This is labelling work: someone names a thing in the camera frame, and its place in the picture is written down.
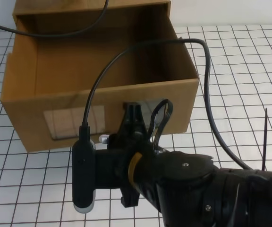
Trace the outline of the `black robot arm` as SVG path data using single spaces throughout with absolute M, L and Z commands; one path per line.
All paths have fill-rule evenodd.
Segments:
M 272 172 L 218 168 L 211 156 L 161 148 L 150 138 L 163 107 L 166 125 L 173 111 L 167 99 L 146 129 L 141 106 L 124 104 L 119 131 L 95 153 L 95 187 L 119 188 L 124 207 L 143 196 L 167 227 L 272 227 Z

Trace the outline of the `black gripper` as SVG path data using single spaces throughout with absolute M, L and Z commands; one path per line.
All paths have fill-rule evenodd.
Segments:
M 125 208 L 137 206 L 140 195 L 158 208 L 160 203 L 156 187 L 144 180 L 140 186 L 135 186 L 133 182 L 133 162 L 153 155 L 141 105 L 124 103 L 123 107 L 125 113 L 118 132 L 109 136 L 107 149 L 95 152 L 95 188 L 119 188 L 121 204 Z

